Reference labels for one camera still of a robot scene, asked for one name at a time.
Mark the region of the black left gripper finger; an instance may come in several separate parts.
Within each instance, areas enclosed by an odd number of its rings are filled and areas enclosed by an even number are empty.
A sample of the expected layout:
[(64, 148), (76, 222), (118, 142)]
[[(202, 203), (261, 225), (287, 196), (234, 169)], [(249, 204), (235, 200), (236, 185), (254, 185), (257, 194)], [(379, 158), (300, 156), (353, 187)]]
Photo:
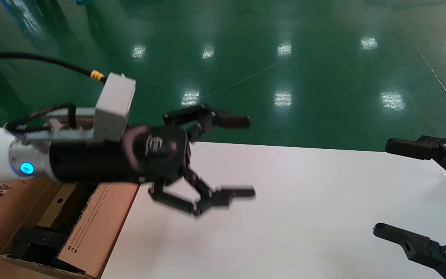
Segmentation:
[(156, 181), (148, 190), (153, 201), (193, 217), (200, 217), (211, 208), (228, 208), (235, 198), (254, 198), (253, 186), (242, 188), (210, 188), (191, 168), (181, 168), (182, 178), (199, 194), (196, 201), (165, 192), (166, 181)]

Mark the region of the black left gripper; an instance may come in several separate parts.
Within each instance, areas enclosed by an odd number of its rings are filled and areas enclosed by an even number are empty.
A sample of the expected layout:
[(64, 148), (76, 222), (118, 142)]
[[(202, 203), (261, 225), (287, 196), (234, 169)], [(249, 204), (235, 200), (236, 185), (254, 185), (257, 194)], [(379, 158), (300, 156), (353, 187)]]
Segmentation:
[[(249, 116), (204, 104), (163, 115), (165, 126), (128, 126), (119, 142), (52, 143), (50, 164), (64, 183), (159, 183), (178, 180), (190, 161), (190, 142), (216, 127), (248, 129)], [(193, 126), (187, 130), (180, 126)]]

